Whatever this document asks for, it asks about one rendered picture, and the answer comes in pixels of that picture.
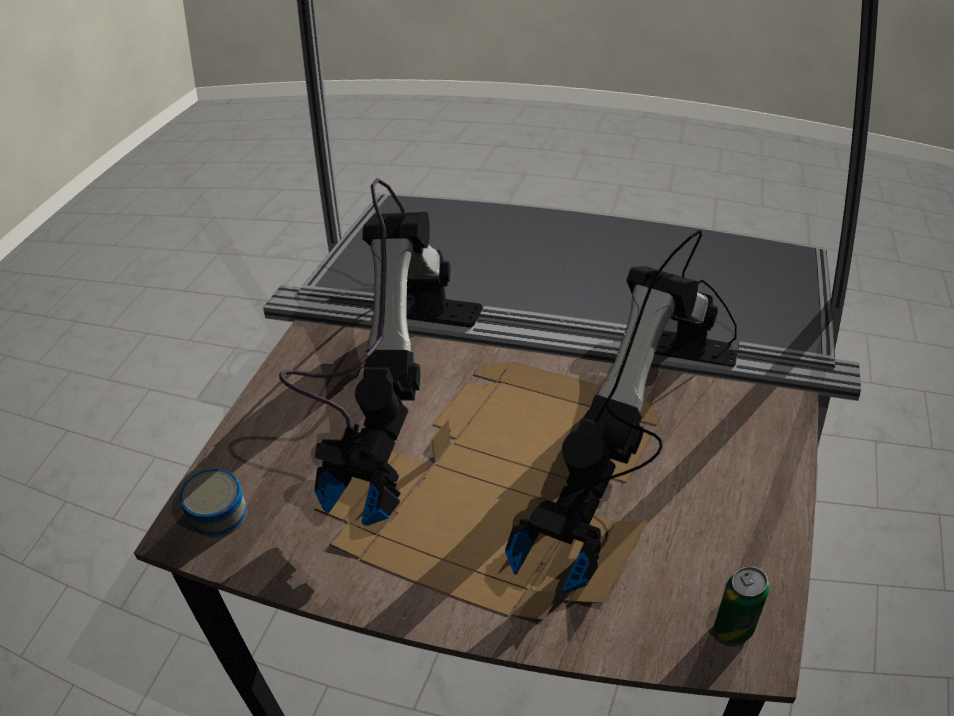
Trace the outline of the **round tin with blue bands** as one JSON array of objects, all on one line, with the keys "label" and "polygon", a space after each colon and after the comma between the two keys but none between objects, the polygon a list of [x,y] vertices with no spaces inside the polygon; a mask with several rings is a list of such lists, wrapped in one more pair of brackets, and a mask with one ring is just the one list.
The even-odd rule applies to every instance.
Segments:
[{"label": "round tin with blue bands", "polygon": [[180,503],[193,530],[207,537],[232,533],[247,515],[239,481],[220,469],[205,470],[189,478],[180,491]]}]

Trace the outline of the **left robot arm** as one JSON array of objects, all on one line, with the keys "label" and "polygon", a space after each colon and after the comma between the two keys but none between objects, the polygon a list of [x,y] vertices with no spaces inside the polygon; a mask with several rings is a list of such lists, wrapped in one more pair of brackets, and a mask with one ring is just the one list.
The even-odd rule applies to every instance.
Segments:
[{"label": "left robot arm", "polygon": [[[731,343],[707,339],[707,330],[714,326],[718,313],[712,305],[713,297],[697,292],[696,280],[664,271],[649,288],[657,271],[647,266],[631,267],[629,271],[627,283],[632,305],[617,356],[590,410],[562,445],[570,473],[568,485],[586,490],[612,476],[616,465],[610,459],[628,464],[631,454],[636,454],[643,431],[614,418],[606,409],[606,400],[616,386],[609,408],[619,418],[643,428],[639,425],[639,411],[654,354],[728,367],[736,365],[738,351],[729,349]],[[677,333],[663,331],[670,317],[678,321]],[[589,493],[601,499],[609,481],[593,487],[582,499],[575,497],[567,507],[549,500],[541,502],[530,523],[557,534],[568,527],[579,528],[581,521],[586,522],[582,512],[589,505]]]}]

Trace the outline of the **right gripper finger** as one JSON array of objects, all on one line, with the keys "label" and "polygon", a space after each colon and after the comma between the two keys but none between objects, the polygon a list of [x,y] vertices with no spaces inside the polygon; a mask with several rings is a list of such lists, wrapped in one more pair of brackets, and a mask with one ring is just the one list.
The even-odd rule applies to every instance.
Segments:
[{"label": "right gripper finger", "polygon": [[[380,522],[380,521],[385,520],[385,519],[387,519],[387,518],[389,517],[389,516],[388,516],[385,512],[383,512],[380,508],[379,508],[378,510],[376,510],[376,505],[377,505],[377,500],[378,500],[379,492],[378,492],[377,488],[376,488],[375,486],[373,486],[373,485],[374,485],[373,483],[372,483],[372,486],[369,485],[369,490],[368,490],[368,494],[367,494],[367,498],[366,498],[366,503],[365,503],[365,507],[364,507],[364,512],[363,512],[363,517],[362,517],[362,524],[365,525],[365,526],[369,526],[369,525],[371,525],[371,524]],[[375,493],[375,492],[376,492],[376,493]],[[376,496],[376,498],[375,498],[375,496]]]},{"label": "right gripper finger", "polygon": [[324,471],[319,475],[318,489],[314,489],[315,494],[326,513],[330,513],[346,489],[346,486],[328,471],[329,470],[326,472]]}]

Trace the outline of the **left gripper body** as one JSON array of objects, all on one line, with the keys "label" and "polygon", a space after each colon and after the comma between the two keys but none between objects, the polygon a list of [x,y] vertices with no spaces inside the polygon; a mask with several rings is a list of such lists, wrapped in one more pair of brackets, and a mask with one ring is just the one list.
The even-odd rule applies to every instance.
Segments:
[{"label": "left gripper body", "polygon": [[[575,497],[577,497],[579,494],[582,494],[584,491],[585,490],[578,487],[564,486],[556,503],[567,507],[569,504],[571,504],[574,501]],[[506,549],[507,550],[510,549],[514,534],[519,533],[521,531],[525,532],[525,530],[527,530],[527,533],[530,535],[533,544],[535,543],[539,533],[542,533],[544,535],[547,535],[549,537],[555,538],[557,540],[563,541],[568,544],[572,544],[574,539],[581,541],[584,544],[579,553],[582,554],[582,552],[584,551],[585,552],[584,555],[587,555],[587,558],[590,562],[582,579],[584,580],[587,578],[587,581],[589,582],[598,568],[597,560],[599,559],[599,553],[601,550],[600,548],[601,530],[598,527],[589,525],[600,503],[600,500],[591,493],[589,493],[587,500],[590,500],[588,508],[585,512],[582,512],[586,518],[586,522],[585,523],[581,522],[580,528],[575,530],[568,527],[567,531],[559,535],[552,531],[549,531],[539,526],[536,526],[534,524],[531,524],[530,520],[532,519],[532,516],[533,516],[532,514],[530,520],[527,520],[525,518],[524,520],[520,519],[519,526],[514,525],[512,527],[512,530],[506,545]],[[524,524],[524,525],[521,525],[521,524]]]}]

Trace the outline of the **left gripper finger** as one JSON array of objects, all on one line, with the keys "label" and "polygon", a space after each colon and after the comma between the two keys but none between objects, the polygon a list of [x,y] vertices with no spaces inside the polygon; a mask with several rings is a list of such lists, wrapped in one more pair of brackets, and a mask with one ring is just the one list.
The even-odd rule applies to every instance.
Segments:
[{"label": "left gripper finger", "polygon": [[[587,578],[584,579],[584,580],[583,580],[582,578],[583,578],[583,576],[584,576],[584,574],[585,574],[585,571],[586,571],[586,569],[587,569],[587,567],[588,567],[588,565],[589,565],[590,562],[589,562],[589,560],[588,560],[588,558],[587,558],[587,555],[584,555],[584,553],[585,553],[584,551],[582,552],[582,554],[579,553],[579,555],[578,555],[578,557],[577,557],[577,559],[576,559],[576,561],[575,561],[575,563],[574,563],[574,565],[573,565],[573,567],[572,567],[572,570],[571,570],[571,572],[570,572],[570,574],[569,574],[569,576],[568,576],[568,578],[567,578],[567,580],[566,580],[566,582],[565,582],[565,584],[564,584],[564,586],[563,586],[563,588],[562,588],[562,591],[561,591],[562,593],[567,593],[567,592],[570,592],[570,591],[573,591],[573,590],[576,590],[576,589],[579,589],[579,588],[582,588],[582,587],[587,586],[587,584],[588,584]],[[585,563],[586,563],[586,564],[585,564]],[[582,566],[581,566],[581,565],[582,565]],[[584,565],[585,565],[585,567],[584,567]],[[582,571],[582,570],[583,570],[583,571]],[[580,573],[579,573],[579,572],[580,572]],[[582,573],[581,573],[581,572],[582,572]],[[574,581],[575,578],[576,578],[576,579],[579,578],[579,579],[578,579],[577,581]]]},{"label": "left gripper finger", "polygon": [[[519,572],[532,546],[532,539],[525,530],[525,532],[521,531],[514,534],[510,549],[505,548],[505,553],[515,575]],[[515,558],[515,556],[518,556],[518,558]]]}]

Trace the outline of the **grey aluminium crossbar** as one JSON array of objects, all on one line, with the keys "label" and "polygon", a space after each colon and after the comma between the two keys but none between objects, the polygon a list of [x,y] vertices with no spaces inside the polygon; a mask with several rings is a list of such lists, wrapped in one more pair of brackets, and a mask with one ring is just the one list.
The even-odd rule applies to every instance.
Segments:
[{"label": "grey aluminium crossbar", "polygon": [[[267,319],[371,330],[374,304],[297,295],[281,285],[264,305]],[[472,327],[407,319],[408,335],[614,363],[622,337],[584,330],[478,317]],[[858,401],[859,362],[835,359],[835,367],[737,353],[734,367],[655,355],[650,369],[818,392]]]}]

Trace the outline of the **green drink can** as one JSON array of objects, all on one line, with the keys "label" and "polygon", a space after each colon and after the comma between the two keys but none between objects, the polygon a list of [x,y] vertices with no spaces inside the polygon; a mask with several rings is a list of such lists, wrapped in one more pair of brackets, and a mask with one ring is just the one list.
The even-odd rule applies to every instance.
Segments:
[{"label": "green drink can", "polygon": [[714,624],[716,635],[731,644],[748,640],[755,632],[768,593],[768,579],[761,569],[739,569],[726,584]]}]

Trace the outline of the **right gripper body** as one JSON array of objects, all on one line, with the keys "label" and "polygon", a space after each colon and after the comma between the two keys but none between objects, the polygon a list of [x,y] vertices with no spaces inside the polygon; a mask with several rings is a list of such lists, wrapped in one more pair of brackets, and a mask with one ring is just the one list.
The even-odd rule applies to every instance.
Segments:
[{"label": "right gripper body", "polygon": [[[397,484],[395,483],[399,475],[397,471],[387,463],[395,442],[387,435],[370,428],[362,428],[361,433],[363,433],[362,443],[357,443],[357,446],[366,448],[375,455],[375,457],[359,455],[359,459],[354,459],[351,465],[335,465],[323,461],[322,467],[317,468],[315,489],[318,489],[319,475],[327,470],[346,487],[352,477],[368,481],[371,486],[373,483],[373,486],[375,486],[379,492],[376,510],[380,508],[390,516],[400,503],[398,497],[401,494],[401,492],[396,489]],[[383,484],[386,487],[384,487]]]}]

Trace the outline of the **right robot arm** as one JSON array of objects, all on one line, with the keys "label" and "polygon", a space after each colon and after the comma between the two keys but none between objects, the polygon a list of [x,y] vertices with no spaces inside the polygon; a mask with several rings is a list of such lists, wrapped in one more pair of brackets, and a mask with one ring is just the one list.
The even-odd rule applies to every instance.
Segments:
[{"label": "right robot arm", "polygon": [[[429,245],[427,212],[385,213],[381,217],[386,239],[381,239],[376,214],[364,224],[362,235],[371,246],[375,273],[374,312],[366,354],[379,337],[381,320],[383,339],[366,360],[355,398],[366,417],[364,426],[395,441],[408,413],[401,400],[415,400],[415,392],[420,389],[420,365],[413,363],[407,329],[406,298],[407,319],[464,327],[475,325],[482,305],[446,299],[451,267],[443,261],[441,251]],[[407,295],[407,287],[413,287],[414,295]],[[354,430],[346,430],[341,440],[317,443],[315,458],[335,465],[353,464],[359,454],[374,458],[366,448],[357,446],[363,434],[358,429],[359,425],[354,424]]]}]

